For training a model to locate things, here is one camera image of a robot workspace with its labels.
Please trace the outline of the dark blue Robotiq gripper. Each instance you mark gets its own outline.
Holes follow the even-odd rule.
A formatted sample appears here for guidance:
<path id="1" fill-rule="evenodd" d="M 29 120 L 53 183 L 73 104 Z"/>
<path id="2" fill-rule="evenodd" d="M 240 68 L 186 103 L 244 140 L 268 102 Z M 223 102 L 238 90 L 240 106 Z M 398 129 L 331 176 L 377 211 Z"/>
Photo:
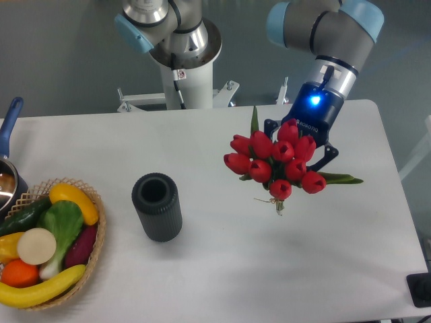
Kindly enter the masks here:
<path id="1" fill-rule="evenodd" d="M 313 84 L 304 83 L 290 111 L 281 121 L 265 119 L 264 133 L 274 141 L 275 132 L 280 126 L 295 119 L 298 130 L 302 131 L 303 135 L 312 136 L 316 144 L 326 144 L 324 156 L 315 164 L 306 167 L 308 172 L 318 172 L 339 155 L 339 150 L 327 142 L 329 141 L 329 131 L 343 103 L 342 97 Z"/>

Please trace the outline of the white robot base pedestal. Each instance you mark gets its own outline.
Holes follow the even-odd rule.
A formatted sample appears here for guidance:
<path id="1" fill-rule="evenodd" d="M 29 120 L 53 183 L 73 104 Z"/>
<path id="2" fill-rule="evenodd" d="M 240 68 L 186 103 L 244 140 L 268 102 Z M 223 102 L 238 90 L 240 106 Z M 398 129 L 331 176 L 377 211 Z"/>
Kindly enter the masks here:
<path id="1" fill-rule="evenodd" d="M 229 80 L 222 88 L 213 86 L 213 63 L 222 50 L 220 31 L 206 18 L 192 31 L 173 32 L 150 50 L 159 66 L 163 92 L 123 95 L 118 89 L 118 112 L 138 112 L 139 106 L 165 104 L 167 110 L 225 108 L 240 84 Z"/>

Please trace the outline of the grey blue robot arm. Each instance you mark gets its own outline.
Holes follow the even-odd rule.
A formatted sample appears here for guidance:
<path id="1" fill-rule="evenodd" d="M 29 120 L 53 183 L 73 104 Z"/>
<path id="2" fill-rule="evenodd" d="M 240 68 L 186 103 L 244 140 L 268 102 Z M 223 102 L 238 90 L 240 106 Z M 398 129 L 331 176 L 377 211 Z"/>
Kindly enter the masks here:
<path id="1" fill-rule="evenodd" d="M 383 23 L 381 10 L 368 1 L 280 2 L 267 16 L 270 42 L 315 57 L 288 112 L 300 131 L 325 150 L 312 166 L 314 171 L 338 154 L 329 143 L 329 132 Z M 168 109 L 229 103 L 229 94 L 213 91 L 213 62 L 222 49 L 222 37 L 203 17 L 200 1 L 124 1 L 114 24 L 131 48 L 149 53 L 158 64 Z"/>

